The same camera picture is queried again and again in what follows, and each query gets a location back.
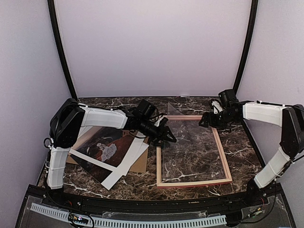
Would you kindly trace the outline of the white photo mat board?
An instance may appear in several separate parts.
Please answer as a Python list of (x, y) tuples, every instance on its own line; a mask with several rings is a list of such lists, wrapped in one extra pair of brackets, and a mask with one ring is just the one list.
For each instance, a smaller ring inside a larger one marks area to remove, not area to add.
[(111, 127), (91, 127), (82, 131), (70, 154), (110, 171), (125, 175), (143, 143), (128, 130)]

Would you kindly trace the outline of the clear acrylic sheet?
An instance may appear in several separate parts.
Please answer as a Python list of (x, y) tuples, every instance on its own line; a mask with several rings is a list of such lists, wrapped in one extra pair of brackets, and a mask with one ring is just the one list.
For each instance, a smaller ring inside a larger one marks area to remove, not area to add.
[(199, 120), (186, 116), (168, 103), (167, 125), (177, 141), (161, 149), (161, 181), (163, 183), (212, 181), (224, 179), (225, 171), (212, 129), (199, 126)]

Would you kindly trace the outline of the light wooden picture frame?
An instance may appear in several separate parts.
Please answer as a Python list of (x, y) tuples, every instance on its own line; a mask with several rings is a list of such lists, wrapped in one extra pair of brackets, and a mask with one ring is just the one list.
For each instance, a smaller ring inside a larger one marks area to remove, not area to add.
[[(181, 120), (182, 117), (181, 116), (168, 116), (168, 119), (172, 119), (172, 120)], [(200, 120), (201, 116), (200, 115), (186, 115), (186, 119), (187, 120)], [(217, 142), (217, 147), (218, 147), (218, 151), (220, 154), (220, 158), (223, 164), (223, 168), (225, 171), (225, 178), (224, 179), (220, 179), (220, 180), (208, 180), (208, 181), (194, 181), (194, 182), (174, 182), (174, 183), (163, 183), (162, 182), (162, 159), (161, 159), (161, 155), (162, 155), (162, 148), (163, 147), (158, 147), (156, 149), (156, 182), (157, 182), (157, 187), (159, 188), (185, 188), (185, 187), (198, 187), (198, 186), (208, 186), (208, 185), (219, 185), (219, 184), (226, 184), (226, 183), (231, 183), (232, 182), (232, 176), (229, 170), (229, 166), (228, 166), (228, 162), (223, 150), (223, 146), (222, 143), (220, 141), (219, 138), (219, 134), (217, 129), (212, 128), (212, 131), (214, 133), (216, 142)]]

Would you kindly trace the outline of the dark painting photo print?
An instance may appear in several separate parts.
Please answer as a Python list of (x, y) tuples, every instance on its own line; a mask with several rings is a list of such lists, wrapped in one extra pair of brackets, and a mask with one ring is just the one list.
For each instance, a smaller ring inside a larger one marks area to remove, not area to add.
[[(74, 150), (113, 167), (118, 167), (133, 141), (134, 137), (128, 131), (110, 127), (92, 127), (77, 140)], [(73, 154), (71, 158), (99, 183), (112, 173), (108, 169)]]

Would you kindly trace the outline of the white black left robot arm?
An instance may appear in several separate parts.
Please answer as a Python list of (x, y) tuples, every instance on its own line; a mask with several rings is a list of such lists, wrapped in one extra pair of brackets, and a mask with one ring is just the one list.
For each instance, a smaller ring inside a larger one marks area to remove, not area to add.
[(176, 142), (167, 126), (168, 119), (154, 121), (156, 107), (147, 100), (141, 100), (137, 107), (130, 109), (106, 109), (78, 103), (67, 99), (50, 121), (50, 154), (46, 186), (51, 189), (48, 199), (57, 207), (67, 203), (67, 196), (60, 190), (68, 153), (76, 143), (79, 133), (86, 127), (111, 127), (134, 130), (149, 138), (149, 143), (161, 146), (164, 142)]

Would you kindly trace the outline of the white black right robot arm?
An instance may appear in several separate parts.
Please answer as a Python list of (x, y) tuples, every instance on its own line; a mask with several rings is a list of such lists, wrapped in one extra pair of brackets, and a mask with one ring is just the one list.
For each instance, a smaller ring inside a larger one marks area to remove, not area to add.
[(233, 89), (219, 93), (209, 102), (211, 110), (202, 115), (199, 125), (226, 129), (232, 123), (248, 124), (252, 140), (267, 163), (247, 184), (242, 201), (253, 206), (266, 189), (297, 160), (304, 150), (304, 107), (301, 104), (275, 104), (263, 101), (239, 101)]

